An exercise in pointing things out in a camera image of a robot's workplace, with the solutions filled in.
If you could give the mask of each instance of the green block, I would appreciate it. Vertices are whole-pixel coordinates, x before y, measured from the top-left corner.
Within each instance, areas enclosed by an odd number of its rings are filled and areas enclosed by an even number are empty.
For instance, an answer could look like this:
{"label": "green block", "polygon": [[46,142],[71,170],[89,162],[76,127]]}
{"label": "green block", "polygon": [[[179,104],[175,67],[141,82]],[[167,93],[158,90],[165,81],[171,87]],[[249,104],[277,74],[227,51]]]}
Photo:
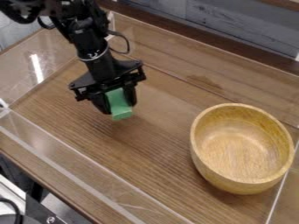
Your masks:
{"label": "green block", "polygon": [[134,110],[133,107],[127,104],[125,89],[119,88],[107,92],[107,98],[110,102],[114,121],[119,121],[131,117],[134,114]]}

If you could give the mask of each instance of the wooden table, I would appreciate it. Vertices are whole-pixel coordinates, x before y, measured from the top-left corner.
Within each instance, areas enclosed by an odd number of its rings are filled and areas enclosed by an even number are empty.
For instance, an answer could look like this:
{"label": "wooden table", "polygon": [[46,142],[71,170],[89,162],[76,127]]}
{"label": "wooden table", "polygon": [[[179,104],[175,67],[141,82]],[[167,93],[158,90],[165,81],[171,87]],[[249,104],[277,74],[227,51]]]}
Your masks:
{"label": "wooden table", "polygon": [[2,152],[97,223],[265,223],[278,187],[255,196],[215,189],[193,164],[190,128],[207,107],[243,102],[277,116],[297,142],[299,77],[130,17],[117,15],[117,28],[133,41],[129,57],[146,63],[134,117],[113,122],[75,102],[67,85],[87,68],[58,32],[40,31],[0,56],[8,78],[27,77],[22,94],[38,81],[32,55],[44,76],[56,71],[14,103]]}

